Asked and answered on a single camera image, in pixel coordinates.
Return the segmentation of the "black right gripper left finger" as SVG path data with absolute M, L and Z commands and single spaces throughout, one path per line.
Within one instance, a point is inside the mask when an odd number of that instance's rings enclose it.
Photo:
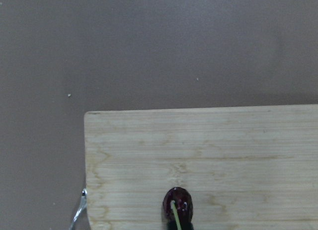
M 167 229 L 167 230 L 177 230 L 176 221 L 168 222 L 168 223 L 166 224 L 166 229 Z

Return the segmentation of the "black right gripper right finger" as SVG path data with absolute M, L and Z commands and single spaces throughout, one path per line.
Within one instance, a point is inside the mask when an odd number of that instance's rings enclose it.
M 180 226 L 182 230 L 194 230 L 194 226 L 191 222 L 181 222 Z

